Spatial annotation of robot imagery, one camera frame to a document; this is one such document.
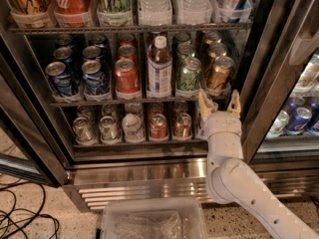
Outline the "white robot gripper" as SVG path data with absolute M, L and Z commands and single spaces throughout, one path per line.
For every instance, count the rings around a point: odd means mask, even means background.
M 209 139 L 218 133 L 232 133 L 241 137 L 242 130 L 239 119 L 241 103 L 238 90 L 232 91 L 227 112 L 216 112 L 218 105 L 207 97 L 203 89 L 200 89 L 198 92 L 198 104 L 201 118 L 205 121 L 203 124 L 205 139 Z

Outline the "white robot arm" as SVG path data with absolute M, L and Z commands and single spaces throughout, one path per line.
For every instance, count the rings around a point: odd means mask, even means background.
M 208 143 L 205 187 L 213 202 L 237 203 L 274 239 L 319 239 L 243 161 L 239 92 L 232 92 L 225 111 L 219 110 L 205 91 L 198 92 L 198 104 L 202 137 Z

